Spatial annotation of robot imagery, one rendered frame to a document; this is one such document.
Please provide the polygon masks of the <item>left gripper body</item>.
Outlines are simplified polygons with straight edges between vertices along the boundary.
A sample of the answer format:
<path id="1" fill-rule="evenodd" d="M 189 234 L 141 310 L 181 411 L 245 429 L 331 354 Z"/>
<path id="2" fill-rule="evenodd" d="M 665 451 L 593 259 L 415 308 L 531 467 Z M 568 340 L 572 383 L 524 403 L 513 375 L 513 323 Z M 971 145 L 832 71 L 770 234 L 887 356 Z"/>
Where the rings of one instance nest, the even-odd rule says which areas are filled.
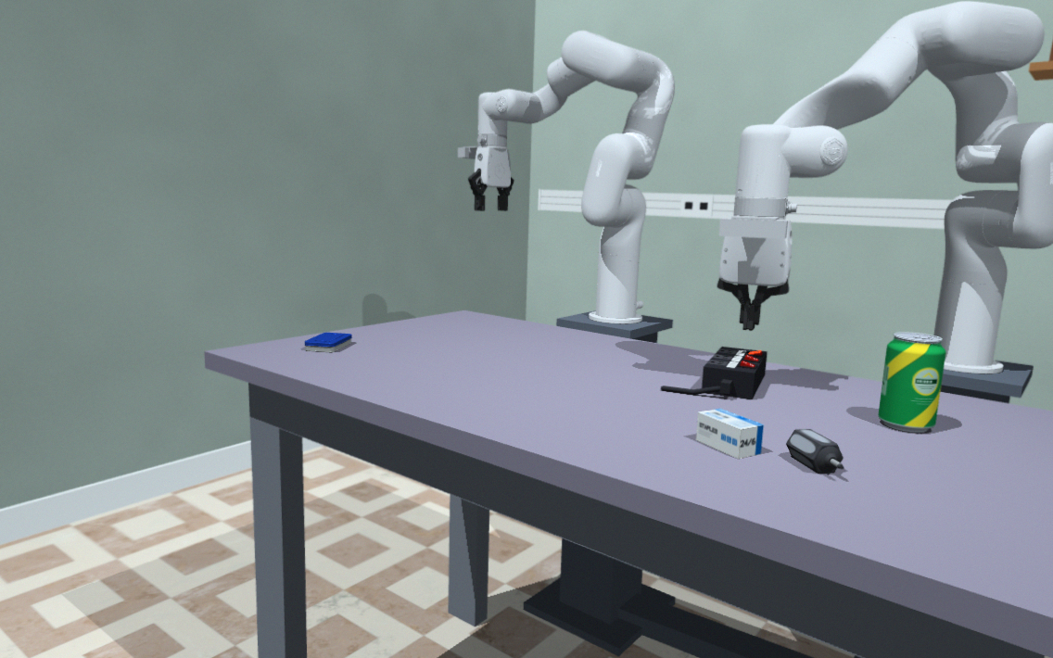
<path id="1" fill-rule="evenodd" d="M 731 284 L 780 286 L 790 277 L 791 258 L 791 221 L 784 240 L 724 236 L 719 278 Z"/>

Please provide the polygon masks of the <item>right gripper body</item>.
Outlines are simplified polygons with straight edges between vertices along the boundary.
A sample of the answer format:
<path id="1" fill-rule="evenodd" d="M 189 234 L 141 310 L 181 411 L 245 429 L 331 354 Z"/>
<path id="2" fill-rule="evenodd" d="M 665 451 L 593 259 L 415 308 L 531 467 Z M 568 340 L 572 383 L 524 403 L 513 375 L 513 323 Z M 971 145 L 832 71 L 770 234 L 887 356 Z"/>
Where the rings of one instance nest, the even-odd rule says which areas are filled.
<path id="1" fill-rule="evenodd" d="M 506 146 L 480 145 L 475 154 L 475 171 L 481 170 L 480 178 L 486 187 L 512 186 L 512 164 Z"/>

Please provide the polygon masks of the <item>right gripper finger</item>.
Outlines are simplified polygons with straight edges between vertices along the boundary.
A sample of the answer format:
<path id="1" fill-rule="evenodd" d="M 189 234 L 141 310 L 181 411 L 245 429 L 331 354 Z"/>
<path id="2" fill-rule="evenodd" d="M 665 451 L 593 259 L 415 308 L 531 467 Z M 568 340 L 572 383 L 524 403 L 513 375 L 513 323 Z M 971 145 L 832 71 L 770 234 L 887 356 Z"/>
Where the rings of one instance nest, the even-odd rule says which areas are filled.
<path id="1" fill-rule="evenodd" d="M 481 183 L 481 179 L 477 181 L 478 176 L 481 176 L 481 170 L 474 171 L 474 173 L 468 176 L 468 181 L 470 184 L 470 190 L 473 191 L 473 196 L 475 196 L 475 210 L 485 211 L 485 194 L 486 185 Z M 481 188 L 481 190 L 480 190 Z"/>
<path id="2" fill-rule="evenodd" d="M 512 178 L 512 186 L 513 184 L 514 184 L 514 179 Z M 497 187 L 497 192 L 499 192 L 500 194 L 499 196 L 497 196 L 497 210 L 508 210 L 508 196 L 510 195 L 510 191 L 512 191 L 512 186 L 509 186 L 503 190 Z"/>

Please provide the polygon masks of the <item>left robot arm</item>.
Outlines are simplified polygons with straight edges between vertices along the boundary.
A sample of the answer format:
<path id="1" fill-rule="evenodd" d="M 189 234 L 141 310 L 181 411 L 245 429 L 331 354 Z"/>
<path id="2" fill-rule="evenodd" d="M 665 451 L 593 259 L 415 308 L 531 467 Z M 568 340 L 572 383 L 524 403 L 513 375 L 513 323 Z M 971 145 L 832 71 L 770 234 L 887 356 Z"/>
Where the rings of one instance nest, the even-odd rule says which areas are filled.
<path id="1" fill-rule="evenodd" d="M 720 219 L 719 236 L 784 240 L 780 218 L 797 213 L 797 203 L 787 201 L 790 178 L 840 170 L 848 147 L 836 129 L 879 115 L 928 69 L 954 96 L 958 176 L 1018 186 L 968 192 L 945 211 L 934 322 L 945 370 L 1000 373 L 994 355 L 1008 270 L 999 247 L 1053 245 L 1053 122 L 1018 122 L 1016 84 L 1006 72 L 1033 61 L 1044 37 L 1035 13 L 988 3 L 954 3 L 899 19 L 851 69 L 775 124 L 742 129 L 735 196 L 746 197 L 735 197 L 733 216 L 751 218 Z"/>

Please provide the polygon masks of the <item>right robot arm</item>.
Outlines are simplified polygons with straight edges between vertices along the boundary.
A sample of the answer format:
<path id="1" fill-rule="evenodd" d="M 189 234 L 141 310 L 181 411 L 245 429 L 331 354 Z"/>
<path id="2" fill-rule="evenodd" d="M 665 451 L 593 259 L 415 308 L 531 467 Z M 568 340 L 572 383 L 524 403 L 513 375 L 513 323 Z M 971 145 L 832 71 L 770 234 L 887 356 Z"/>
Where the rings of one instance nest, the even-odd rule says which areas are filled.
<path id="1" fill-rule="evenodd" d="M 544 120 L 561 109 L 569 95 L 595 81 L 637 93 L 622 134 L 608 135 L 595 147 L 581 210 L 588 223 L 603 227 L 597 297 L 590 320 L 639 323 L 642 315 L 637 310 L 643 303 L 637 301 L 637 291 L 645 201 L 643 193 L 625 181 L 644 178 L 654 166 L 674 98 L 673 73 L 659 57 L 645 51 L 580 31 L 568 36 L 562 57 L 550 64 L 547 78 L 545 88 L 534 94 L 516 89 L 481 94 L 478 146 L 506 146 L 506 121 L 532 124 Z M 475 159 L 478 146 L 458 147 L 458 158 Z"/>

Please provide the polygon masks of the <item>green and yellow drink can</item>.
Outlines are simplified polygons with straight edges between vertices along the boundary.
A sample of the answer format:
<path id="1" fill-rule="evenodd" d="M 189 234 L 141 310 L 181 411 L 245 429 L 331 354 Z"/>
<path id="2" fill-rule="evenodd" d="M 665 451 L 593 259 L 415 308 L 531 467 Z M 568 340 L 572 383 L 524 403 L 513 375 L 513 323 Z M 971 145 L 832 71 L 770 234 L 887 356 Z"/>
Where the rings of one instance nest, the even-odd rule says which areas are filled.
<path id="1" fill-rule="evenodd" d="M 934 428 L 945 371 L 942 337 L 894 333 L 885 350 L 879 418 L 888 428 L 927 433 Z"/>

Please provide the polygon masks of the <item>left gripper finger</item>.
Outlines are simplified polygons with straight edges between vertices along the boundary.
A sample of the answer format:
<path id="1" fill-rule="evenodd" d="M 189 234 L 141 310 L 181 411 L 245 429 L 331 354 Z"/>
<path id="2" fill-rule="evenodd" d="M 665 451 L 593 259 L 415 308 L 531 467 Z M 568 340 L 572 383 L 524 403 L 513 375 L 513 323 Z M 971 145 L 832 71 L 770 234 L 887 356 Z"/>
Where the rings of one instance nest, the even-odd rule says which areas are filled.
<path id="1" fill-rule="evenodd" d="M 740 312 L 740 323 L 742 323 L 742 330 L 748 330 L 748 319 L 749 310 L 751 305 L 751 299 L 749 298 L 748 284 L 731 284 L 726 283 L 722 279 L 718 279 L 717 288 L 722 288 L 731 292 L 735 298 L 738 299 L 738 303 L 741 303 Z"/>
<path id="2" fill-rule="evenodd" d="M 760 321 L 760 304 L 764 303 L 764 300 L 771 296 L 784 295 L 789 292 L 789 284 L 787 281 L 784 284 L 775 287 L 767 287 L 764 285 L 759 285 L 757 287 L 757 294 L 755 294 L 755 299 L 753 304 L 750 305 L 749 319 L 748 319 L 748 330 L 755 330 L 755 325 L 759 325 Z"/>

